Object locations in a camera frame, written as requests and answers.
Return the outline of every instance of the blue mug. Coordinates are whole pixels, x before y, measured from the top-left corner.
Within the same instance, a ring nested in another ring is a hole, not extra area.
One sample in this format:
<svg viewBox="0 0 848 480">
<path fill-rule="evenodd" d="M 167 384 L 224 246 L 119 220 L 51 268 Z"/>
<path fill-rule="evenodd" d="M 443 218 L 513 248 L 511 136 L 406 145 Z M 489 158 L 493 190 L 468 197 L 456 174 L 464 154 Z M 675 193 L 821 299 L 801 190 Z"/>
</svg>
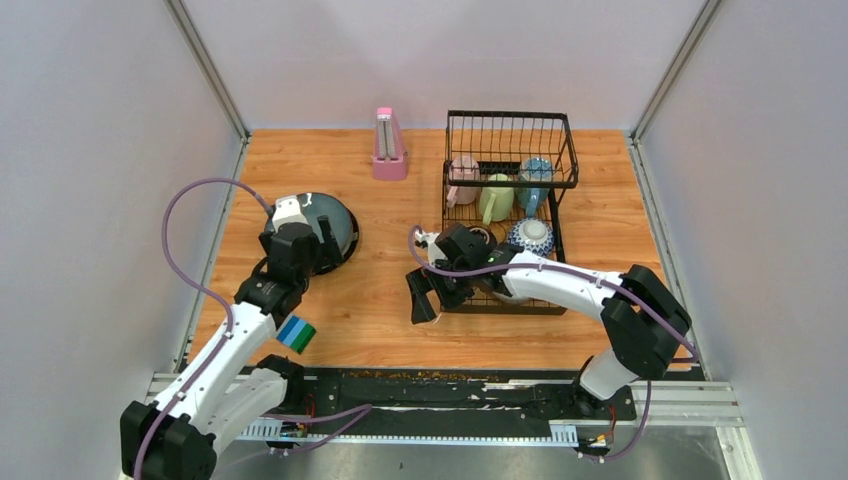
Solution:
<svg viewBox="0 0 848 480">
<path fill-rule="evenodd" d="M 518 179 L 525 182 L 550 182 L 554 178 L 554 166 L 542 157 L 528 158 L 521 162 Z M 548 198 L 548 189 L 540 187 L 523 188 L 518 192 L 518 204 L 528 217 L 536 216 L 539 205 Z"/>
</svg>

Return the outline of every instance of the mug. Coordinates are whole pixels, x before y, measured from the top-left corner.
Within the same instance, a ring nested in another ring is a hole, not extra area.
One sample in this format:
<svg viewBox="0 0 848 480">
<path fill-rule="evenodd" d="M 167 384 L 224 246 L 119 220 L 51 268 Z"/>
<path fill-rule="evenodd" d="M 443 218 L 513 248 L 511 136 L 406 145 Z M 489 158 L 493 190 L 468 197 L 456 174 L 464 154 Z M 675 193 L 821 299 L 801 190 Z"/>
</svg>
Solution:
<svg viewBox="0 0 848 480">
<path fill-rule="evenodd" d="M 489 230 L 486 227 L 470 227 L 468 229 L 469 232 L 477 235 L 486 241 L 486 247 L 489 250 L 494 250 L 495 247 L 498 246 L 498 239 L 495 237 L 495 233 Z"/>
<path fill-rule="evenodd" d="M 542 157 L 528 158 L 521 162 L 521 171 L 518 175 L 518 179 L 521 181 L 550 182 L 553 177 L 554 166 Z M 536 209 L 546 198 L 548 198 L 547 188 L 529 187 L 518 192 L 518 204 L 524 209 L 524 214 L 528 217 L 536 215 Z"/>
<path fill-rule="evenodd" d="M 490 182 L 506 182 L 509 181 L 509 176 L 503 173 L 490 175 Z M 480 194 L 480 202 L 477 204 L 477 209 L 480 215 L 483 216 L 483 224 L 488 225 L 492 222 L 500 222 L 509 217 L 509 212 L 512 211 L 512 202 L 515 198 L 515 190 L 512 187 L 484 187 Z"/>
<path fill-rule="evenodd" d="M 471 155 L 461 155 L 456 157 L 451 162 L 450 173 L 448 174 L 451 180 L 480 180 L 480 165 L 477 161 L 471 158 Z M 447 201 L 448 208 L 454 205 L 467 205 L 472 203 L 477 198 L 477 192 L 480 187 L 460 187 L 451 185 L 448 190 Z"/>
</svg>

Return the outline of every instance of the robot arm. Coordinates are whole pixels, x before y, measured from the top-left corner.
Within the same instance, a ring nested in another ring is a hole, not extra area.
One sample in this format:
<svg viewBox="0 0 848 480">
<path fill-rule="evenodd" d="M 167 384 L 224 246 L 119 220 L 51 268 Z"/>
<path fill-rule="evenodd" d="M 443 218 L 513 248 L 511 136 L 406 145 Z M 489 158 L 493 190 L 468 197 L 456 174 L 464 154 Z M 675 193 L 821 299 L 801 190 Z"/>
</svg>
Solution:
<svg viewBox="0 0 848 480">
<path fill-rule="evenodd" d="M 627 273 L 600 272 L 542 258 L 509 244 L 492 249 L 458 224 L 438 235 L 420 232 L 415 240 L 417 246 L 427 249 L 429 262 L 439 270 L 484 272 L 456 277 L 424 268 L 411 272 L 407 282 L 413 296 L 413 323 L 435 318 L 427 291 L 436 290 L 443 306 L 451 308 L 470 298 L 476 287 L 501 296 L 545 300 L 604 325 L 611 347 L 591 357 L 576 380 L 575 400 L 586 414 L 634 380 L 661 379 L 680 345 L 648 312 L 622 295 L 622 290 L 650 306 L 681 336 L 691 327 L 689 315 L 659 278 L 639 265 Z"/>
<path fill-rule="evenodd" d="M 303 367 L 276 355 L 260 361 L 244 383 L 227 392 L 253 353 L 295 321 L 291 312 L 321 255 L 318 237 L 296 197 L 282 198 L 276 206 L 275 230 L 259 236 L 266 256 L 235 295 L 232 328 L 224 322 L 176 381 L 150 404 L 132 402 L 121 415 L 125 474 L 133 474 L 142 439 L 173 399 L 178 401 L 145 452 L 145 479 L 208 479 L 218 455 L 257 417 L 275 407 L 300 404 Z"/>
</svg>

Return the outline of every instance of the wooden table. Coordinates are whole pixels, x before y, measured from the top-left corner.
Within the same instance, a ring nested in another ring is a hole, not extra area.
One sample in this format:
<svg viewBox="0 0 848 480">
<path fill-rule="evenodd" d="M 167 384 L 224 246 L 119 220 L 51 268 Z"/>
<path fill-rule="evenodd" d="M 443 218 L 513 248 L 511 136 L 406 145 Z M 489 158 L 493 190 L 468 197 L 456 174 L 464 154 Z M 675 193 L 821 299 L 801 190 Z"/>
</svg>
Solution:
<svg viewBox="0 0 848 480">
<path fill-rule="evenodd" d="M 562 316 L 444 314 L 413 326 L 405 275 L 417 267 L 407 249 L 411 225 L 441 229 L 444 130 L 406 130 L 411 152 L 402 182 L 371 178 L 373 130 L 266 130 L 254 133 L 241 180 L 265 199 L 316 191 L 339 198 L 356 215 L 361 241 L 351 260 L 313 278 L 299 316 L 318 330 L 302 355 L 277 341 L 269 353 L 303 365 L 361 367 L 580 368 L 609 346 L 603 327 L 569 311 Z M 642 197 L 618 131 L 575 131 L 580 165 L 576 189 L 560 206 L 567 261 L 626 271 L 639 263 L 660 272 Z M 210 286 L 232 298 L 262 257 L 257 235 L 266 217 L 239 191 L 229 215 Z M 224 313 L 205 302 L 193 357 Z"/>
</svg>

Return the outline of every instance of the black wire basket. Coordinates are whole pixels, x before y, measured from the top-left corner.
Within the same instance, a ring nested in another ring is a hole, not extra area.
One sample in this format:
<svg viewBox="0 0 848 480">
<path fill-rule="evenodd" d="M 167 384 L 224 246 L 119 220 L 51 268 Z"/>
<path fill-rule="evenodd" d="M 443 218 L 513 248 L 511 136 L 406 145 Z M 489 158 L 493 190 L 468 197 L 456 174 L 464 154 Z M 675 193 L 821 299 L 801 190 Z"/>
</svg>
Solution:
<svg viewBox="0 0 848 480">
<path fill-rule="evenodd" d="M 559 220 L 559 206 L 565 191 L 577 186 L 577 156 L 568 116 L 564 113 L 448 111 L 445 129 L 445 161 L 442 169 L 442 230 L 454 223 L 468 227 L 486 227 L 498 242 L 506 241 L 515 222 L 525 217 L 518 202 L 506 219 L 483 224 L 477 199 L 464 205 L 448 206 L 452 186 L 546 188 L 547 198 L 540 202 L 535 218 L 548 224 L 554 235 L 554 248 L 549 258 L 565 262 L 565 248 Z M 476 162 L 465 165 L 454 159 L 471 157 Z M 527 159 L 545 159 L 544 172 L 528 169 Z M 489 180 L 503 174 L 506 179 Z M 505 303 L 491 294 L 475 291 L 474 297 L 457 308 L 443 311 L 459 313 L 561 315 L 565 308 L 542 300 L 530 299 L 522 304 Z"/>
</svg>

